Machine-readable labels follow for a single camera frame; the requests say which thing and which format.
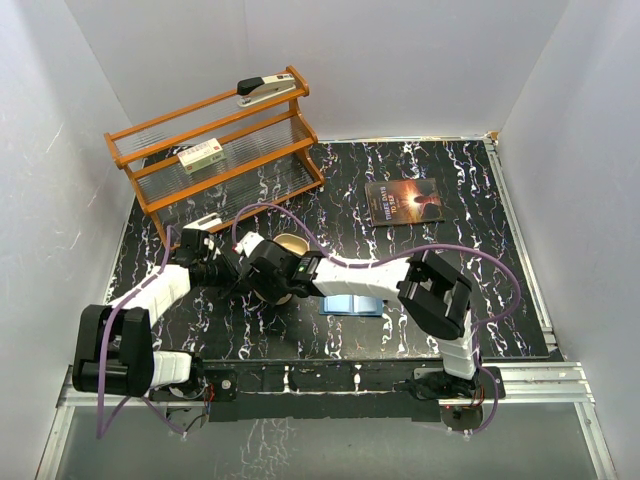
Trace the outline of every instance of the black marble tabletop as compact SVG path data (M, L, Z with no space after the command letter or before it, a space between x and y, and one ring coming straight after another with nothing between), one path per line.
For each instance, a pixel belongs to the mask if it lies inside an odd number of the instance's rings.
M512 318L480 331L485 358L546 357L544 336L527 288L484 143L389 142L332 143L311 149L322 169L323 188L286 204L329 249L343 257L384 258L425 243L453 243L483 250L501 259L521 279L523 302ZM371 181L435 178L445 204L438 223L373 228L364 185ZM286 191L286 185L277 188ZM205 211L193 210L194 220ZM239 236L257 230L266 238L300 229L278 212L262 212L242 222ZM229 229L216 240L234 262ZM153 224L135 202L110 286L119 296L139 282L162 258ZM511 299L507 279L477 257L442 254L474 282L476 319L503 310ZM154 347L200 352L208 359L380 359L431 357L437 342L397 308L381 318L323 316L316 298L293 298L272 307L247 294L219 300L194 289L154 327Z

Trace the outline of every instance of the book cover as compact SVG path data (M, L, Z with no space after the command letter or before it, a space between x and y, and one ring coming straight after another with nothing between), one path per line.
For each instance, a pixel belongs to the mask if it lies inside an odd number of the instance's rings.
M435 178L367 183L365 192L374 227L444 220Z

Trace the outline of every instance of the white box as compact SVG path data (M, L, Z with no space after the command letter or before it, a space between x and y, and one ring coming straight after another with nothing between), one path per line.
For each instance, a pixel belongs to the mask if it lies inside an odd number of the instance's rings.
M206 142L194 145L178 153L180 163L187 173L193 173L201 168L207 167L214 162L225 159L224 150L218 140L212 138Z

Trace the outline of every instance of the blue notebook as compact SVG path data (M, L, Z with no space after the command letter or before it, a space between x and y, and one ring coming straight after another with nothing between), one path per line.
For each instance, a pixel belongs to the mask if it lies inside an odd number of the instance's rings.
M320 299L320 315L382 316L382 300L358 295L334 295Z

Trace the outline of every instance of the wooden rack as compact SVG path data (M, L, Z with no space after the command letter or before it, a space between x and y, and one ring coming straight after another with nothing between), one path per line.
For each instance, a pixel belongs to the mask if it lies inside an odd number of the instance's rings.
M181 229L196 220L189 218L189 207L211 200L220 194L220 187L224 190L228 185L238 200L227 204L212 201L208 208L221 209L218 213L223 221L212 232L229 226L247 203L258 199L281 203L324 184L324 176L309 157L309 147L318 139L298 106L298 97L309 95L309 86L291 66L279 73L292 74L296 88L253 107L239 107L236 101L240 97L234 89L121 132L105 133L113 160L129 177L143 212L151 217L165 245L164 224L172 223ZM197 144L214 136L223 146L226 159L187 174L175 155L176 147L191 146L185 142ZM251 192L258 191L256 175L262 181L265 168L276 172L272 173L273 178L278 175L278 188L265 193L264 188L268 187L261 187L257 198L252 199Z

